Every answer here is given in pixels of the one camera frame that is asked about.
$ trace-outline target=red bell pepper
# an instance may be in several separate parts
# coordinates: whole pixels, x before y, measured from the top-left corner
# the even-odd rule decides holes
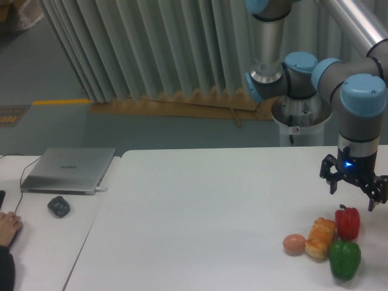
[[[347,208],[342,204],[339,207],[343,210],[335,212],[338,235],[343,241],[352,241],[360,230],[360,214],[356,208]]]

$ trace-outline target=blue joint cap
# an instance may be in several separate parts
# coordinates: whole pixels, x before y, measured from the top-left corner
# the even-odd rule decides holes
[[[320,81],[323,73],[334,62],[341,62],[341,61],[339,59],[329,58],[329,59],[324,59],[318,65],[316,65],[316,67],[313,70],[313,73],[311,75],[311,83],[313,84],[316,91],[318,91],[319,81]]]
[[[341,89],[344,107],[361,117],[373,117],[383,112],[386,96],[386,83],[370,74],[357,74],[347,78]]]
[[[260,14],[268,5],[268,0],[245,0],[245,6],[250,14]]]
[[[294,71],[311,74],[318,64],[318,59],[311,53],[293,52],[286,56],[284,62]]]
[[[260,96],[259,92],[257,92],[255,85],[253,85],[252,79],[250,78],[250,74],[247,72],[245,73],[245,80],[247,82],[250,95],[252,96],[252,99],[256,102],[263,101],[262,97]]]

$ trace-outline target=mouse cable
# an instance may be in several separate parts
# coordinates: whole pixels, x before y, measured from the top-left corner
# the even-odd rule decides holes
[[[22,153],[8,153],[4,156],[0,156],[0,159],[2,159],[5,156],[24,156]]]
[[[27,170],[28,167],[30,167],[32,164],[34,164],[35,162],[37,162],[40,158],[41,158],[41,156],[40,156],[38,159],[36,159],[35,161],[33,161],[31,164],[29,164],[27,167],[24,168],[24,170],[23,170],[23,172],[22,172],[22,175],[21,175],[21,177],[20,177],[20,182],[19,182],[20,187],[22,187],[22,178],[23,178],[23,175],[24,175],[25,170]],[[20,190],[20,192],[22,193],[22,195],[20,196],[20,200],[19,200],[19,202],[18,202],[18,205],[16,205],[15,213],[16,213],[16,211],[18,210],[19,204],[20,204],[20,202],[22,201],[22,198],[23,198],[23,191]]]

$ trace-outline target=toy bread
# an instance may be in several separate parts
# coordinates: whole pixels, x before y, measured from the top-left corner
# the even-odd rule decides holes
[[[308,239],[305,242],[305,251],[316,259],[326,259],[335,233],[335,222],[319,217],[314,221]]]

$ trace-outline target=laptop lid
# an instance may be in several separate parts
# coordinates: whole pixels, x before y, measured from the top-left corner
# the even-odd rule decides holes
[[[94,194],[114,148],[49,148],[22,183],[33,193]]]

